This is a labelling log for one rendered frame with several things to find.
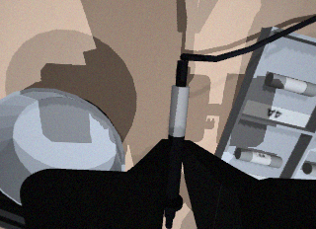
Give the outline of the red test probe with black lead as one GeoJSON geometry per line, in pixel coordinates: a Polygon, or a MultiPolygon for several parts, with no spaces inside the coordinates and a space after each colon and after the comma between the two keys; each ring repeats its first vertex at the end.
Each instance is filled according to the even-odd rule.
{"type": "Polygon", "coordinates": [[[282,38],[290,33],[293,33],[295,31],[301,29],[301,28],[304,28],[304,27],[306,27],[314,22],[316,22],[316,16],[309,18],[309,19],[307,19],[299,24],[296,24],[288,29],[285,29],[285,30],[273,35],[273,36],[270,36],[270,37],[265,38],[259,42],[256,42],[248,47],[244,47],[244,48],[230,51],[227,53],[223,53],[220,55],[202,55],[202,54],[182,53],[180,58],[181,58],[181,60],[185,60],[185,61],[218,62],[221,60],[225,60],[228,58],[232,58],[232,57],[235,57],[238,55],[242,55],[242,54],[251,52],[251,51],[253,51],[257,48],[260,48],[260,47],[262,47],[262,46],[264,46],[264,45],[266,45],[266,44],[268,44],[276,39],[282,38]]]}

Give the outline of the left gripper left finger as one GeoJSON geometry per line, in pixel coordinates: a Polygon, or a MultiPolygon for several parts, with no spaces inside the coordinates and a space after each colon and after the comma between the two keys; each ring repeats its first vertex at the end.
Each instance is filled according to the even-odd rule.
{"type": "Polygon", "coordinates": [[[126,172],[35,172],[20,189],[26,229],[162,229],[169,160],[161,139],[126,172]]]}

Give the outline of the grey compartment tray with fuses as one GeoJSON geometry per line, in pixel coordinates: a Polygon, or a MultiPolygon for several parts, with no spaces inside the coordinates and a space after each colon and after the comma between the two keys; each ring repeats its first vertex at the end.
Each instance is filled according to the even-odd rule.
{"type": "Polygon", "coordinates": [[[316,165],[316,96],[266,86],[271,72],[316,84],[316,38],[290,33],[255,49],[215,156],[258,180],[316,180],[302,171],[316,165]],[[237,160],[238,147],[279,156],[282,166],[237,160]]]}

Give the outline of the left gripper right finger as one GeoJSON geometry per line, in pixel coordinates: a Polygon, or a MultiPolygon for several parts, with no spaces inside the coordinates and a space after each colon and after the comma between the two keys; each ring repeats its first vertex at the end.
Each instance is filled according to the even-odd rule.
{"type": "Polygon", "coordinates": [[[197,229],[278,229],[286,217],[316,217],[316,180],[258,180],[190,140],[183,169],[197,229]]]}

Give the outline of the grey round shallow dish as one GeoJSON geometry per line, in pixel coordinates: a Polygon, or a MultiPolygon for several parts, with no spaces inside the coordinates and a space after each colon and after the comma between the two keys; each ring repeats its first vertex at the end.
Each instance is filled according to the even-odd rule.
{"type": "Polygon", "coordinates": [[[125,153],[109,117],[56,89],[31,88],[1,99],[0,191],[21,204],[23,181],[44,169],[124,172],[125,153]]]}

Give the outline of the white ceramic fuse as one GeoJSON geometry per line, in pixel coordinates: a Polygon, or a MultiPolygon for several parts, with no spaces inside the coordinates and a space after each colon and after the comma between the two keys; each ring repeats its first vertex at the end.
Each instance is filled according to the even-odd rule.
{"type": "Polygon", "coordinates": [[[306,175],[316,177],[316,165],[311,163],[304,163],[302,166],[302,171],[306,175]]]}
{"type": "Polygon", "coordinates": [[[272,72],[266,76],[265,85],[308,97],[316,96],[316,84],[285,77],[272,72]]]}
{"type": "Polygon", "coordinates": [[[282,166],[282,159],[279,156],[251,151],[239,147],[235,151],[235,158],[237,160],[253,162],[274,168],[280,168],[282,166]]]}

